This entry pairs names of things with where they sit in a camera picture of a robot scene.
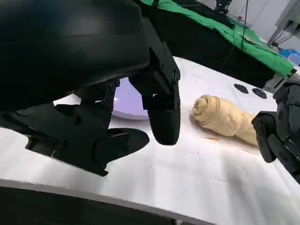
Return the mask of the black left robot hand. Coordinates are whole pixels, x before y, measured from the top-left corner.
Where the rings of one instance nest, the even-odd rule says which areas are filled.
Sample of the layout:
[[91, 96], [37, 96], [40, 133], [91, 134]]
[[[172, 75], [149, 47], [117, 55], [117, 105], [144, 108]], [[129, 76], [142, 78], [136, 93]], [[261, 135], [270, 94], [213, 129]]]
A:
[[142, 96], [162, 145], [180, 134], [180, 71], [166, 43], [131, 0], [3, 0], [0, 125], [26, 149], [106, 176], [148, 135], [109, 128], [122, 78]]

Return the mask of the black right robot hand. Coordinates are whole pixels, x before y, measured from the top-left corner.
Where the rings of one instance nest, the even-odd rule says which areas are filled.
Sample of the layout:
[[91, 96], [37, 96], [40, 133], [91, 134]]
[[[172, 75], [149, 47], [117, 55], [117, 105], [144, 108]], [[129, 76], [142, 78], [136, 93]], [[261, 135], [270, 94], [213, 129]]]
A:
[[275, 112], [260, 111], [251, 121], [266, 163], [276, 159], [300, 182], [300, 82], [287, 81], [273, 95]]

